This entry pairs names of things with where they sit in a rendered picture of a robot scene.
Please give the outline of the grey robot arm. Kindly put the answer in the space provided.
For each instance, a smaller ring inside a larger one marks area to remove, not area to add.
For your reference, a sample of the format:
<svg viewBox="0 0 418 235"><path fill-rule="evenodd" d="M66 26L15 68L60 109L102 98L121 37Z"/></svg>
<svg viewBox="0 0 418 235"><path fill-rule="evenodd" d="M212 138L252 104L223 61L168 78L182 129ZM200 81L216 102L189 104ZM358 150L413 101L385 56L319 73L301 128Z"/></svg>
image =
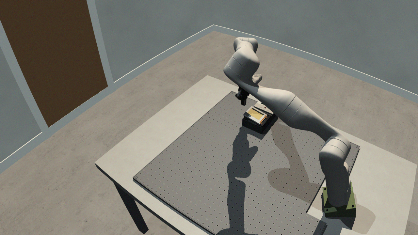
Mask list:
<svg viewBox="0 0 418 235"><path fill-rule="evenodd" d="M345 160L351 149L349 140L292 92L258 85L262 75L254 75L260 65L256 55L257 47L255 38L236 38L236 52L224 67L225 75L263 103L289 127L313 132L325 140L319 153L319 161L325 175L328 201L335 207L348 205L351 182Z"/></svg>

